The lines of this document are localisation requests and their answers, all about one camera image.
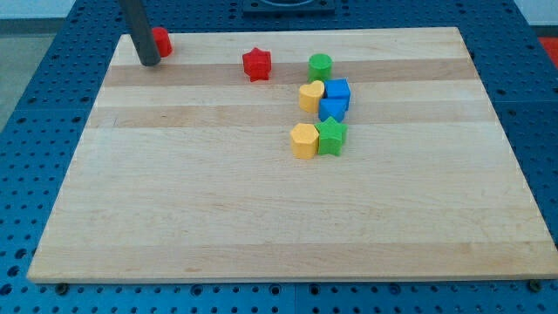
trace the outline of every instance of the blue perforated table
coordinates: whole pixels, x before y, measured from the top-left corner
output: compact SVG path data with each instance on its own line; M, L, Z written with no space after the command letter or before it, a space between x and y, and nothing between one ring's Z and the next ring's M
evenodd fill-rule
M167 0L147 10L172 32L459 27L558 240L558 71L512 1L338 0L333 16L243 17L241 6ZM558 312L558 281L70 285L65 294L30 283L32 254L124 31L116 1L78 0L0 135L0 313Z

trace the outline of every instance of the wooden board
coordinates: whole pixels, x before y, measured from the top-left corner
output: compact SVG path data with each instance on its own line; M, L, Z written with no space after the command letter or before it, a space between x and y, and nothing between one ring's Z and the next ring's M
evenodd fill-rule
M120 39L47 223L38 283L557 277L558 253L455 28ZM272 51L249 83L241 55ZM341 157L293 158L307 60L352 104Z

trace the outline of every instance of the toy block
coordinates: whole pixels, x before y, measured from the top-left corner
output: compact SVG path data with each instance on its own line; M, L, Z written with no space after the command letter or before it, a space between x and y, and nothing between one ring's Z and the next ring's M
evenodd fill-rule
M332 66L333 61L330 56L323 53L313 55L308 62L308 81L331 79Z
M316 129L320 133L317 153L341 155L341 146L347 137L347 125L329 117L324 122L316 123Z
M319 80L300 86L298 89L298 105L305 112L317 113L324 91L323 82Z
M290 149L295 157L312 159L317 152L319 136L311 124L299 123L290 130Z
M343 122L346 109L347 99L322 99L320 100L320 108L317 116L320 118L320 121L325 121L331 117L337 122Z
M171 38L168 36L168 31L164 27L153 27L152 33L159 55L162 58L170 55L171 52L173 52L173 46L171 45Z
M323 84L325 85L325 97L328 99L347 99L345 110L349 110L350 88L347 78L330 79Z
M250 82L258 79L269 79L271 72L271 52L261 51L258 48L242 55L244 72L250 76Z

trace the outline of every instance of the blue cube block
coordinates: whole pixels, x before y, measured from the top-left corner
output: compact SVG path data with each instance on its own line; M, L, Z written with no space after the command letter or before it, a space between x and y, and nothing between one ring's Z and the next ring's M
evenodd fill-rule
M335 121L341 122L345 119L346 108L347 99L321 99L317 116L321 121L331 117Z
M350 88L347 78L330 79L325 82L325 98L328 99L347 99L346 110L349 110Z

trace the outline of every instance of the yellow hexagon block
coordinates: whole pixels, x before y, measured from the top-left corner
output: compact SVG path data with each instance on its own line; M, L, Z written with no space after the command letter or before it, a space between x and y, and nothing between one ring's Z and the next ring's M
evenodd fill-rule
M297 158L311 159L317 153L319 137L314 125L299 123L290 130L290 149Z
M325 86L322 81L316 80L310 84L300 86L298 89L298 104L309 113L317 113L320 106L320 99L325 92Z

